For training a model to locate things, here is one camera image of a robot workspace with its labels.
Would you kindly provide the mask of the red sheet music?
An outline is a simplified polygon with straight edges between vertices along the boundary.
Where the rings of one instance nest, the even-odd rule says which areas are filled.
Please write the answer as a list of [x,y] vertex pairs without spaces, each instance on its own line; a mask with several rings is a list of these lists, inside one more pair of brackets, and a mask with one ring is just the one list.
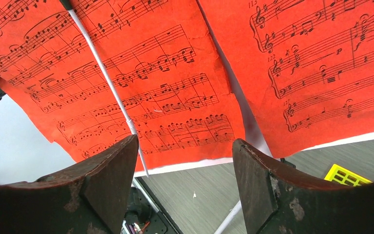
[[199,4],[272,156],[374,132],[374,0]]
[[138,172],[244,137],[195,0],[0,0],[0,88],[77,162],[132,133]]

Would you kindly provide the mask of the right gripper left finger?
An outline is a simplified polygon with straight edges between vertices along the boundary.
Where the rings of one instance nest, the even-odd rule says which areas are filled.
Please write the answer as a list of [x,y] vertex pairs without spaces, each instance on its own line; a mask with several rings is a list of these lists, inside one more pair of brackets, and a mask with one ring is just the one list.
[[0,185],[0,234],[118,234],[139,141],[108,149],[33,182]]

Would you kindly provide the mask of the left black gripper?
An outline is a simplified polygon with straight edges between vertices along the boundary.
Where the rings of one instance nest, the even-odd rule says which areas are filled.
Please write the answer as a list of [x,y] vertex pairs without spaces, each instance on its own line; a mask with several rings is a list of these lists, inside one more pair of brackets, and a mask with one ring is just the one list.
[[122,234],[182,234],[164,206],[141,177],[132,180]]

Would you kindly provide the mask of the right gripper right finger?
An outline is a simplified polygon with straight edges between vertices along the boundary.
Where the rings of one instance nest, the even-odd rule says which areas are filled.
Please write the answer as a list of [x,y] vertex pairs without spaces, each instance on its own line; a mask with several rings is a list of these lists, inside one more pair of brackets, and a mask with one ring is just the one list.
[[232,156],[247,233],[374,234],[374,182],[329,182],[243,139],[233,142]]

